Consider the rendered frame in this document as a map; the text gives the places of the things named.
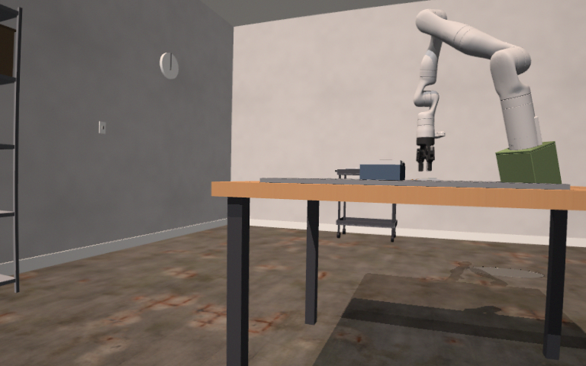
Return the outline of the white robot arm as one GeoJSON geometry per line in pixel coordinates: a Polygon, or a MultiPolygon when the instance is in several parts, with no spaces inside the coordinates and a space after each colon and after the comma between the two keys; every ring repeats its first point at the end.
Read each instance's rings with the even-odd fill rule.
{"type": "Polygon", "coordinates": [[[491,76],[501,100],[509,149],[529,149],[543,144],[530,87],[520,82],[517,76],[527,71],[531,64],[530,55],[524,48],[498,40],[467,24],[448,21],[442,10],[422,10],[416,17],[416,25],[420,32],[431,36],[420,65],[420,79],[414,95],[417,107],[430,109],[417,115],[417,138],[438,139],[445,136],[444,131],[434,130],[439,94],[437,91],[424,91],[426,86],[436,83],[438,60],[444,42],[466,55],[491,60],[491,76]]]}

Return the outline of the dark blue and white dock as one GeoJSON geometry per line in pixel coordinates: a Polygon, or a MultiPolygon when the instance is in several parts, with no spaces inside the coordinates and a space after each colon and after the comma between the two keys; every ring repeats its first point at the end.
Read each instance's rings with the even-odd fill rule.
{"type": "Polygon", "coordinates": [[[405,163],[401,160],[360,160],[359,179],[405,180],[405,163]]]}

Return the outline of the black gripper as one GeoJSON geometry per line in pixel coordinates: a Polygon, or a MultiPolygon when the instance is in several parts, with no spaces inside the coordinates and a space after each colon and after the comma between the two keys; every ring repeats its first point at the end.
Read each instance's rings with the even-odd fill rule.
{"type": "Polygon", "coordinates": [[[434,146],[433,146],[434,140],[435,140],[434,137],[418,137],[417,138],[417,145],[420,146],[420,148],[417,149],[417,158],[416,158],[416,161],[418,162],[418,171],[419,172],[423,171],[424,160],[427,161],[427,172],[432,171],[432,162],[433,162],[433,160],[435,160],[435,151],[434,151],[434,146]],[[428,151],[427,151],[427,148],[428,148],[428,151]],[[418,155],[418,153],[419,153],[419,155],[418,155]],[[430,157],[432,157],[432,158],[430,158],[430,157]]]}

